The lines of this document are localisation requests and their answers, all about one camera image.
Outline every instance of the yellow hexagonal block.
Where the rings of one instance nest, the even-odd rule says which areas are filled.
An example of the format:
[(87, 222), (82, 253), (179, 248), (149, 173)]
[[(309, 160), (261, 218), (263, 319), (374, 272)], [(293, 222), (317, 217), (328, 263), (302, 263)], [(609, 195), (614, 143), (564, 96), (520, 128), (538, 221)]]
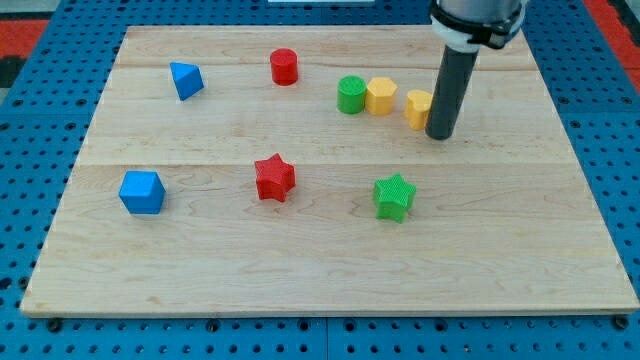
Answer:
[(424, 130), (427, 126), (427, 117), (431, 110), (433, 95), (422, 90), (411, 90), (407, 93), (407, 102), (404, 105), (404, 117), (409, 120), (409, 127), (413, 130)]
[(371, 115), (387, 115), (393, 111), (398, 86), (389, 78), (373, 78), (367, 85), (364, 107)]

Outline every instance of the plastic block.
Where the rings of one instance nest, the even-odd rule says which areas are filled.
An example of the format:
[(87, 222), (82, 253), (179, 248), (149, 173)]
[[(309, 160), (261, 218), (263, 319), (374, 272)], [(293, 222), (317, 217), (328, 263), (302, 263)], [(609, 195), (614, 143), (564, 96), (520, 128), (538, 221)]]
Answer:
[(367, 84), (358, 76), (345, 76), (338, 83), (338, 110), (357, 114), (364, 109)]
[(155, 171), (127, 171), (120, 187), (120, 199), (131, 214), (158, 214), (164, 194)]
[(271, 53), (271, 77), (273, 82), (288, 86), (298, 81), (298, 55), (291, 49), (278, 49)]
[(395, 174), (388, 179), (376, 180), (373, 189), (373, 202), (378, 208), (377, 219), (393, 219), (398, 223), (413, 205), (416, 187)]
[(364, 106), (371, 115), (387, 115), (393, 111), (398, 86), (389, 78), (373, 78), (367, 85)]
[(200, 68), (192, 64), (172, 62), (170, 64), (173, 82), (178, 90), (178, 97), (184, 101), (204, 88)]
[(427, 126), (427, 116), (431, 110), (433, 95), (422, 90), (411, 90), (407, 93), (404, 105), (404, 117), (409, 120), (409, 127), (413, 130), (424, 130)]
[(280, 154), (267, 160), (258, 160), (256, 167), (256, 186), (260, 200), (276, 199), (284, 202), (287, 192), (296, 186), (293, 165), (282, 161)]

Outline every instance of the green star block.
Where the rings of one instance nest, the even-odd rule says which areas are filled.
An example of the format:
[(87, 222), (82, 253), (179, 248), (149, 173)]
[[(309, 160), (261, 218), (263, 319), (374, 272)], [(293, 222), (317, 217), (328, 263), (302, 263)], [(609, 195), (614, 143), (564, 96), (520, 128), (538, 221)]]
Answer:
[(378, 207), (377, 219), (393, 219), (402, 223), (404, 216), (413, 205), (416, 187), (395, 174), (388, 179), (376, 180), (373, 188), (373, 202)]

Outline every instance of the blue triangular block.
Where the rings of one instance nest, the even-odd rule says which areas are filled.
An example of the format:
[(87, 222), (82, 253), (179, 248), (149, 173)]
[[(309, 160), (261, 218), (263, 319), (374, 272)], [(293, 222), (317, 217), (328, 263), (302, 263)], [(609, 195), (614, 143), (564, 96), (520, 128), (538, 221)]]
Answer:
[(204, 88), (204, 82), (198, 66), (178, 62), (172, 62), (169, 66), (171, 67), (171, 76), (180, 100), (186, 100)]

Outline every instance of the blue block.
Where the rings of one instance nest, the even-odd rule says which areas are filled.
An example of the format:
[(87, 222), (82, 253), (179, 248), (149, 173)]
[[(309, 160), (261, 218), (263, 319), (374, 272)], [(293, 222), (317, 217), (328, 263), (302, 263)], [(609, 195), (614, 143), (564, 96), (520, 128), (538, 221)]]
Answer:
[(170, 67), (180, 100), (184, 101), (204, 88), (200, 69), (196, 65), (172, 62)]
[(120, 199), (131, 214), (158, 214), (164, 194), (155, 171), (127, 171), (120, 187)]

